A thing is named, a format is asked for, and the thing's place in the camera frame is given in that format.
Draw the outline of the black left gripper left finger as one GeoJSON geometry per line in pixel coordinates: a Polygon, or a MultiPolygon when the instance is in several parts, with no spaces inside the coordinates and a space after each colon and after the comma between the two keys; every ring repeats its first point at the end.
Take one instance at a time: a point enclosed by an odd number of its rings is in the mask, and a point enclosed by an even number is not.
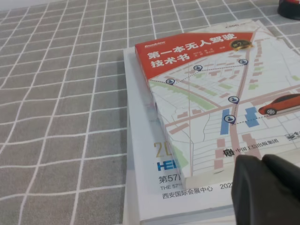
{"type": "Polygon", "coordinates": [[[260,223],[261,206],[260,181],[265,168],[258,158],[239,155],[235,161],[232,181],[232,203],[236,224],[256,225],[260,223]]]}

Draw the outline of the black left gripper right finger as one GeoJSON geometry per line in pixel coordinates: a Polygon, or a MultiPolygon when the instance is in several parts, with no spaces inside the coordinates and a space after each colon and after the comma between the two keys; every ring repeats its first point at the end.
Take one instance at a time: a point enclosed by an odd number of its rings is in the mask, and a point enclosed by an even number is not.
{"type": "Polygon", "coordinates": [[[262,162],[275,180],[270,185],[268,225],[300,223],[300,168],[276,155],[265,155],[262,162]]]}

